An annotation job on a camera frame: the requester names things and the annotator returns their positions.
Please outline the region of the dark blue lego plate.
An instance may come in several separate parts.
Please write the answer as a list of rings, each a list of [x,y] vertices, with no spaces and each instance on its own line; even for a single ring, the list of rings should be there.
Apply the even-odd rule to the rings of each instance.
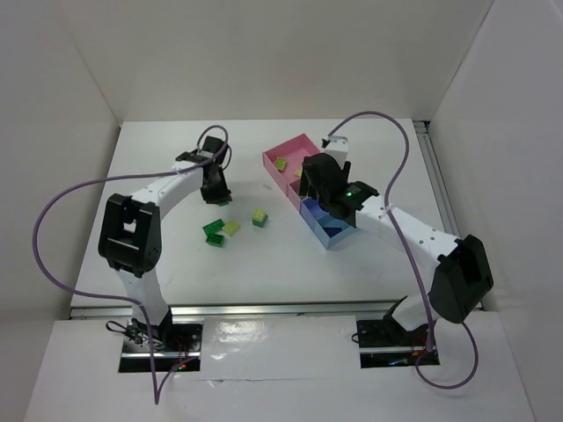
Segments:
[[[329,237],[337,236],[344,229],[340,226],[323,226],[322,229]]]

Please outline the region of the green and yellow lego stack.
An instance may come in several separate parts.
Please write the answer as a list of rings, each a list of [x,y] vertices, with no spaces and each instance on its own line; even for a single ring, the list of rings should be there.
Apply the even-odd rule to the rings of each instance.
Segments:
[[[263,228],[268,218],[267,212],[262,208],[256,208],[252,213],[252,225]]]

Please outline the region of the green long lego brick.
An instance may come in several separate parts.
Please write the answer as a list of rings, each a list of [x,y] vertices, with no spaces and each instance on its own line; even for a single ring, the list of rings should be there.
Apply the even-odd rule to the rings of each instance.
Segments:
[[[208,223],[202,227],[204,233],[209,235],[214,235],[222,231],[224,226],[224,221],[222,219],[217,219],[211,223]]]

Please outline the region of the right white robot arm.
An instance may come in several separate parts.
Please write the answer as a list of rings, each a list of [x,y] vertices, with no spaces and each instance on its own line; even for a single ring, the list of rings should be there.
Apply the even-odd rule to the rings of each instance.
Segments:
[[[311,194],[332,218],[403,251],[415,265],[420,292],[387,311],[387,331],[400,336],[440,318],[461,324],[494,285],[483,243],[473,235],[459,238],[434,229],[375,188],[348,181],[349,167],[326,153],[306,157],[300,192]]]

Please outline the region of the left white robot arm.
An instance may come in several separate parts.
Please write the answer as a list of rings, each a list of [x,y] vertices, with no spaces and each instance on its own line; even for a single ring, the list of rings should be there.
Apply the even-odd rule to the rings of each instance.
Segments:
[[[172,174],[156,178],[130,195],[115,193],[106,202],[98,251],[135,300],[133,324],[160,342],[171,336],[172,311],[164,300],[156,266],[163,246],[161,223],[185,197],[199,192],[212,205],[231,200],[223,161],[229,147],[206,136],[193,151],[180,154]]]

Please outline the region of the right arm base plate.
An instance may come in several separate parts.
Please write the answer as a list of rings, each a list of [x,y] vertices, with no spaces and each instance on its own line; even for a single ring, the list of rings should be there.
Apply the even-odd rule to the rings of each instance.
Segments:
[[[427,350],[427,324],[414,331],[404,331],[387,319],[357,320],[351,340],[359,347],[362,369],[414,367],[417,359],[422,366],[440,363],[437,351]]]

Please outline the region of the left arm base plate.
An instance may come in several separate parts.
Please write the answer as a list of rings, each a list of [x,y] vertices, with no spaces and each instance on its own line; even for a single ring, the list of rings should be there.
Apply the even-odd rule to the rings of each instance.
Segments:
[[[149,373],[149,340],[131,322],[119,325],[117,332],[124,336],[118,371],[123,374]],[[177,365],[178,372],[199,372],[201,369],[202,324],[173,324],[167,340],[155,340],[155,368],[168,372]]]

